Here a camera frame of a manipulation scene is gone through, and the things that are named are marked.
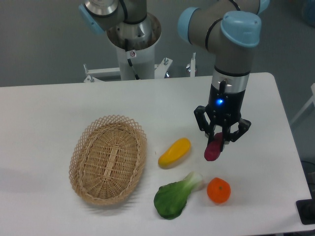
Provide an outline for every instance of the woven basket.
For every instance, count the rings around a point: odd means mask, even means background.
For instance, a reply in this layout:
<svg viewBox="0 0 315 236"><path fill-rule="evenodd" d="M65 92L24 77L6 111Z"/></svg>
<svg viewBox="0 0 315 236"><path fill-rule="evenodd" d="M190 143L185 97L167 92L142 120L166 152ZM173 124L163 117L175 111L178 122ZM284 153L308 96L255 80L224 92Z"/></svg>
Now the woven basket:
<svg viewBox="0 0 315 236"><path fill-rule="evenodd" d="M74 191L88 203L111 205L135 189L146 160L146 135L133 119L103 117L83 132L70 162Z"/></svg>

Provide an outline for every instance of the metal bracket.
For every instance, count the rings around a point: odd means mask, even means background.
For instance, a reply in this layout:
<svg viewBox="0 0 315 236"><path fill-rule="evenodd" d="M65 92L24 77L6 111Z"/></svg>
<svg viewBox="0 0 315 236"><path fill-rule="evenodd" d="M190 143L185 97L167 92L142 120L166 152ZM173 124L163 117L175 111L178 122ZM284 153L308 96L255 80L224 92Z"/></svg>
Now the metal bracket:
<svg viewBox="0 0 315 236"><path fill-rule="evenodd" d="M195 72L196 72L196 53L193 53L191 61L190 61L190 77L191 78L195 77Z"/></svg>
<svg viewBox="0 0 315 236"><path fill-rule="evenodd" d="M312 84L311 90L313 93L312 97L303 105L303 107L298 111L298 113L292 118L292 120L289 122L290 126L292 126L312 104L315 107L315 84Z"/></svg>
<svg viewBox="0 0 315 236"><path fill-rule="evenodd" d="M164 58L161 64L155 64L155 79L169 78L169 74L167 73L168 68L171 66L173 60L169 58ZM84 64L84 71L86 78L84 80L85 83L89 82L103 82L103 80L97 79L97 77L114 77L120 76L119 67L116 68L106 68L106 69L95 69L88 70L87 65Z"/></svg>

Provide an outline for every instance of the green leafy vegetable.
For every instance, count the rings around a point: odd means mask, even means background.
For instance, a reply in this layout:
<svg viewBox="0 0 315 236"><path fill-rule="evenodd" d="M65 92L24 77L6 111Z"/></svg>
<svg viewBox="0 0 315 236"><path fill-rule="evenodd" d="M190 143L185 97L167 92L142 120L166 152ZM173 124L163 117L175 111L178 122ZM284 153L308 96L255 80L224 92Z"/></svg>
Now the green leafy vegetable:
<svg viewBox="0 0 315 236"><path fill-rule="evenodd" d="M190 193L202 186L202 175L190 172L182 181L161 186L154 197L154 206L163 218L174 219L182 213Z"/></svg>

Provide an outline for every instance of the red fruit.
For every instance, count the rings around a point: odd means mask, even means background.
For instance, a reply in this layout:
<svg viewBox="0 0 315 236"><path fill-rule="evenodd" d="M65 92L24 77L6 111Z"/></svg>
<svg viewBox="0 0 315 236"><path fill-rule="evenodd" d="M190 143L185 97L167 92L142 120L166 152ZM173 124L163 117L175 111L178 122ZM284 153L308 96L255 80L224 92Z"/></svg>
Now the red fruit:
<svg viewBox="0 0 315 236"><path fill-rule="evenodd" d="M205 150L205 159L207 161L215 161L221 154L221 144L223 141L223 134L217 133L214 136L214 140L208 144Z"/></svg>

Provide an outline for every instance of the yellow squash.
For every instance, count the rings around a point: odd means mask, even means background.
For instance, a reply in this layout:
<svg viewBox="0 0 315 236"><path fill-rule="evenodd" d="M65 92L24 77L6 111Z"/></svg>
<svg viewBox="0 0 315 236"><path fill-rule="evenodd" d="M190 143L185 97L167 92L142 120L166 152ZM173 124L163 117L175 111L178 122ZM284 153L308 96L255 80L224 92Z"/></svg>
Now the yellow squash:
<svg viewBox="0 0 315 236"><path fill-rule="evenodd" d="M189 150L191 144L189 139L181 138L177 140L172 146L158 159L158 164L165 168L175 161L183 157Z"/></svg>

